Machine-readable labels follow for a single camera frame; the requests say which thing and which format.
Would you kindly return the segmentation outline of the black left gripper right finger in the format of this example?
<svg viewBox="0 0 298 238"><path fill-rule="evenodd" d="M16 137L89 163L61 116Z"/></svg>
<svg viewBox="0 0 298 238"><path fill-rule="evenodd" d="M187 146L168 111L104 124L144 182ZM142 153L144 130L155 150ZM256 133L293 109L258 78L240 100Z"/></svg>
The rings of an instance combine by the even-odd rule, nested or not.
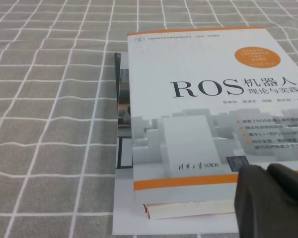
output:
<svg viewBox="0 0 298 238"><path fill-rule="evenodd" d="M298 205L298 172L281 164L270 164L267 172Z"/></svg>

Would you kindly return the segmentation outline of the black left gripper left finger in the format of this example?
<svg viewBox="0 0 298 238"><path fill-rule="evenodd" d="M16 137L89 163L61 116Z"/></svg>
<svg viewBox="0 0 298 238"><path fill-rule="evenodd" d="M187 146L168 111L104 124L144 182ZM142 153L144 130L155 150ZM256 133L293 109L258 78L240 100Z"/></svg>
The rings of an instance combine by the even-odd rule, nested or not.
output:
<svg viewBox="0 0 298 238"><path fill-rule="evenodd" d="M234 208L241 238L298 238L298 205L267 169L239 169Z"/></svg>

